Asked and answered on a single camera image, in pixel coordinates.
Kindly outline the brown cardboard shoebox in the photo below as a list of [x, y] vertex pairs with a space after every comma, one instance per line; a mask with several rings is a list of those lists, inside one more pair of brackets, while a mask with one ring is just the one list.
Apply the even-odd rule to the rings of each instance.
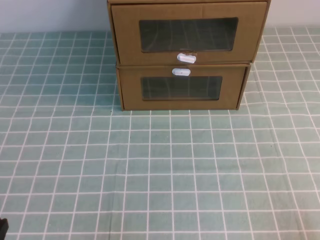
[[[176, 76], [172, 69], [189, 69]], [[123, 110], [237, 110], [249, 64], [119, 66]]]
[[252, 63], [268, 0], [110, 0], [110, 27], [122, 66]]

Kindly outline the cyan checkered tablecloth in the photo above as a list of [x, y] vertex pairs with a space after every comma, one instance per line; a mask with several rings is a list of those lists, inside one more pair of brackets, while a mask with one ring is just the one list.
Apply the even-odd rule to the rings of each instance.
[[110, 32], [0, 35], [8, 240], [317, 240], [320, 29], [263, 31], [238, 110], [122, 111]]

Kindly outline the black object at corner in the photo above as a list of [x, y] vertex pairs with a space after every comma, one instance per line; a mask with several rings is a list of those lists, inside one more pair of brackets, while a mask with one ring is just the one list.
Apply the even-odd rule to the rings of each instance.
[[6, 218], [0, 219], [0, 239], [4, 240], [9, 229], [9, 223]]

